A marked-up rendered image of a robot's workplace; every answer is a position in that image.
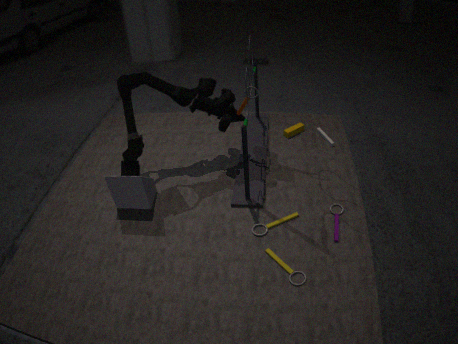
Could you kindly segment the orange handle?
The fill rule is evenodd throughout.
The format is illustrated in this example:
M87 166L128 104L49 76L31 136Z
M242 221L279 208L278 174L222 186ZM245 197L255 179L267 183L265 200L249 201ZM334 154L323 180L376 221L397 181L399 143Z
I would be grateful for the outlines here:
M248 96L248 100L256 98L256 97L259 95L258 89L255 88L255 87L253 87L253 86L250 86L249 88L254 88L254 89L257 91L257 95L254 96L254 97L250 97L250 98L249 98L249 96ZM246 89L244 90L244 94L245 94L245 96L246 96ZM242 106L240 107L240 109L237 111L236 114L240 115L241 112L242 112L242 111L244 110L244 108L246 107L246 104L247 104L247 97L244 99L244 102L243 102Z

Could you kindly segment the grey loop with yellow handle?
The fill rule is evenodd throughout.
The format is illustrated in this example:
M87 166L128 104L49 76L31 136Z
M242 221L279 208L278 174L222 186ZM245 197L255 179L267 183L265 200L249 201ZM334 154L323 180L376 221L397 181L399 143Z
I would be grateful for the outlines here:
M302 284L305 283L305 281L307 280L307 277L306 277L306 275L304 274L304 272L293 271L290 267L288 267L288 265L287 265L286 263L284 263L284 262L282 261L282 259L280 259L280 258L279 258L274 252L272 252L269 248L268 248L268 249L265 249L265 252L266 252L269 256L271 256L272 259L273 259L274 261L276 261L283 269L285 269L285 271L286 271L287 273L290 274L290 277L289 277L288 279L289 279L289 281L290 281L291 284L293 284L293 285L295 285L295 286L298 286L298 285L302 285ZM293 283L293 281L291 280L291 276L292 276L293 274L295 274L295 273L302 273L302 274L303 274L303 276L304 276L305 279L304 279L304 281L303 281L302 283L300 283L300 284Z
M274 226L276 226L276 225L278 225L278 224L280 224L280 223L286 222L286 221L288 221L288 220L291 220L291 219L293 219L293 218L295 218L295 217L297 217L297 216L299 216L299 214L298 214L297 212L295 212L295 213L293 213L293 214L291 214L291 215L289 215L289 216L287 216L287 217L285 217L285 218L282 218L282 219L280 219L280 220L278 220L278 221L275 221L275 222L273 222L273 223L270 223L270 224L268 224L268 225L256 224L256 225L254 225L254 226L251 228L251 232L252 232L254 235L256 235L256 236L263 236L263 235L265 235L265 234L268 232L268 229L269 229L269 228L274 227ZM263 226L263 227L266 227L265 233L263 233L263 234L256 234L256 233L253 231L254 227L256 227L256 226Z

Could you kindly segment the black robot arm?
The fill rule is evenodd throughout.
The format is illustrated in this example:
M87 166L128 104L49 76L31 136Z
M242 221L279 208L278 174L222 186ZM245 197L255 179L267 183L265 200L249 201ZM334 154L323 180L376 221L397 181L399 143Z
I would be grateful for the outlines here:
M213 95L216 87L216 81L212 78L201 78L198 87L186 89L180 86L173 86L148 72L134 73L131 75L122 75L117 80L118 91L123 101L124 115L127 126L128 149L124 151L123 160L121 161L121 176L139 176L139 161L138 157L141 156L144 143L143 135L138 136L135 126L134 111L132 107L131 94L132 89L146 84L151 88L156 89L168 96L170 96L177 104L182 107L189 106L192 99L192 105L189 106L191 113L196 109L208 112L212 99L207 98ZM218 102L215 104L222 110L227 110L228 106L233 103L236 98L231 92L231 89L222 89L220 98L215 98ZM226 106L226 107L225 107Z

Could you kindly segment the yellow rectangular block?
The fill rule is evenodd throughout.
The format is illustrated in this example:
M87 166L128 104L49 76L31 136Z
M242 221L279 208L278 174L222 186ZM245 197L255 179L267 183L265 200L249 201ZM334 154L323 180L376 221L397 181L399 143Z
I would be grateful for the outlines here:
M294 125L293 127L291 128L287 128L285 130L283 130L283 134L286 138L289 138L293 135L295 135L296 133L300 133L304 131L304 124L302 124L301 122Z

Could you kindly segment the grey flat bar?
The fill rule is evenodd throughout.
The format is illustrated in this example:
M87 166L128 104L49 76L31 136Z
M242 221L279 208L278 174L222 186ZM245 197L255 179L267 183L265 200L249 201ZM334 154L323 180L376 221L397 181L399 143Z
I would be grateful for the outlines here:
M332 139L327 136L320 128L317 128L316 130L318 133L320 133L320 135L328 142L328 144L333 147L334 146L334 142L332 141Z

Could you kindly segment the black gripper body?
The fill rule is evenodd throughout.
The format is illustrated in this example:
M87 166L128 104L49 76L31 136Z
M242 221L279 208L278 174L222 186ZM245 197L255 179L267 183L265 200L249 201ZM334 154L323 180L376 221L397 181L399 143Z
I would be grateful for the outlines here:
M227 110L222 110L215 104L215 102L218 102L218 101L216 101L216 99L212 99L210 108L208 110L208 116L210 116L211 114L215 115L217 116L217 119L219 120L222 117L219 122L218 129L220 131L225 132L231 123L231 111L230 111L231 105L227 107L228 108Z

